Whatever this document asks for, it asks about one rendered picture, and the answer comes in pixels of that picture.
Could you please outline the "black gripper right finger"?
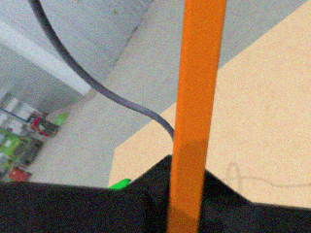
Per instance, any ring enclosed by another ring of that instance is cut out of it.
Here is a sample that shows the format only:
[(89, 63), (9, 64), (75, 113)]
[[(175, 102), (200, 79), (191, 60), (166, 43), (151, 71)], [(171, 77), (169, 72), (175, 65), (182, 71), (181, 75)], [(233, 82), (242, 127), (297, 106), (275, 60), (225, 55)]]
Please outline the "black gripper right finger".
[(197, 233), (311, 233), (311, 208), (251, 202), (205, 169)]

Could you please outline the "orange handle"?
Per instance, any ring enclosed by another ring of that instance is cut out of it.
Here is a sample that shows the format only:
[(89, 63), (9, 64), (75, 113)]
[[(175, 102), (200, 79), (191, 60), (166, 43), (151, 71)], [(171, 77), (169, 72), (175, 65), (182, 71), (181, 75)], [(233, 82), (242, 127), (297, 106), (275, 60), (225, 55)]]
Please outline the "orange handle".
[(227, 0), (185, 0), (166, 233), (197, 233)]

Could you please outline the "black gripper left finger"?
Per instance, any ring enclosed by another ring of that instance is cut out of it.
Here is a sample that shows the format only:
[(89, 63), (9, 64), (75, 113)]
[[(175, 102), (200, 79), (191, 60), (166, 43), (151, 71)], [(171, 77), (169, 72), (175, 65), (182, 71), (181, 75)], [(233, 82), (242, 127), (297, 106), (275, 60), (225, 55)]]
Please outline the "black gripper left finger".
[(0, 233), (166, 233), (172, 155), (121, 189), (0, 184)]

